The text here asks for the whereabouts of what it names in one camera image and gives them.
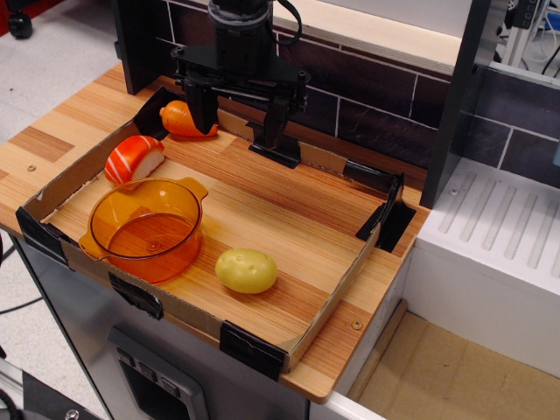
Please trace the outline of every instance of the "dark tile wall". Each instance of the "dark tile wall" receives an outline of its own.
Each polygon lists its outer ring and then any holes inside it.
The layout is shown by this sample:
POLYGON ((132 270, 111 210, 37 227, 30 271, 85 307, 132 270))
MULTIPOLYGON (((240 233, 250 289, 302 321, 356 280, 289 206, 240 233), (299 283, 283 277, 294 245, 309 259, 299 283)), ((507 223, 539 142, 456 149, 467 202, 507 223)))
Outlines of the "dark tile wall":
MULTIPOLYGON (((153 1, 165 6, 157 19, 166 26, 158 31, 162 56, 175 45, 214 42, 214 28, 199 4, 153 1)), ((279 56, 311 75, 307 109, 293 121, 427 169, 450 76, 306 36, 280 47, 279 56)), ((162 66, 171 76, 169 61, 162 66)))
POLYGON ((490 69, 465 157, 560 188, 560 89, 490 69))

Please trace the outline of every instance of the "pot handle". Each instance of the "pot handle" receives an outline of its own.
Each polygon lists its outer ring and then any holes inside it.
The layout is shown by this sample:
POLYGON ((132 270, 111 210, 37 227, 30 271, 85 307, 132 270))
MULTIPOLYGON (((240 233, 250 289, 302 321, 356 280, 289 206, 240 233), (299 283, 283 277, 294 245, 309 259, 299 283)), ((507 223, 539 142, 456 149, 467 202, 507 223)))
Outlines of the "pot handle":
POLYGON ((97 245, 97 242, 95 242, 89 229, 87 230, 87 233, 80 238, 78 243, 80 244, 81 250, 84 251, 84 254, 92 260, 100 261, 110 256, 109 253, 105 252, 99 245, 97 245))
POLYGON ((194 178, 183 178, 177 182, 191 190, 199 201, 202 201, 208 195, 207 188, 194 178))

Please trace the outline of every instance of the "orange toy food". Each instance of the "orange toy food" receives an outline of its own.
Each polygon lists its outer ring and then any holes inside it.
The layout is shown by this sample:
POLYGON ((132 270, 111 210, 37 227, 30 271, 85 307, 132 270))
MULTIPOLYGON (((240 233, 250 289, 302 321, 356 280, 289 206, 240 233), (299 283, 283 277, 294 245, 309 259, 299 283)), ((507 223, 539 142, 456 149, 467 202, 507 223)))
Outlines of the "orange toy food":
POLYGON ((218 133, 215 124, 208 134, 202 134, 195 126, 193 116, 186 102, 171 101, 159 111, 164 127, 172 134, 181 137, 210 137, 218 133))
POLYGON ((164 146, 154 137, 131 136, 109 155, 105 164, 105 177, 119 186, 147 177, 164 159, 164 146))

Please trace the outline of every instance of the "yellow potato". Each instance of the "yellow potato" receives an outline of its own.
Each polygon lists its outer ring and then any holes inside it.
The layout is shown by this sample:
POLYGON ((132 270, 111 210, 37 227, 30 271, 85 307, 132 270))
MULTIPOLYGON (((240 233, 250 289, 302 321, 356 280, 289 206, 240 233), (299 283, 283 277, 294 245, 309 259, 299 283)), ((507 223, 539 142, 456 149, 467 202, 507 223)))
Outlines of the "yellow potato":
POLYGON ((233 248, 218 258, 216 276, 232 291, 261 293, 277 280, 278 268, 268 255, 247 248, 233 248))

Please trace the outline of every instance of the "orange pot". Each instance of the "orange pot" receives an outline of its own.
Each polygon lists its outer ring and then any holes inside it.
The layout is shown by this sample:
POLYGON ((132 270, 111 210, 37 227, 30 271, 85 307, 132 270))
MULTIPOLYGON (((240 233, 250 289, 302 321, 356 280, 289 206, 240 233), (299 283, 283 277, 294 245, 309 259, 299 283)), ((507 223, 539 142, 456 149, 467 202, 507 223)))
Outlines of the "orange pot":
POLYGON ((168 282, 191 265, 202 243, 208 190, 193 178, 144 178, 103 196, 89 216, 81 249, 151 284, 168 282))

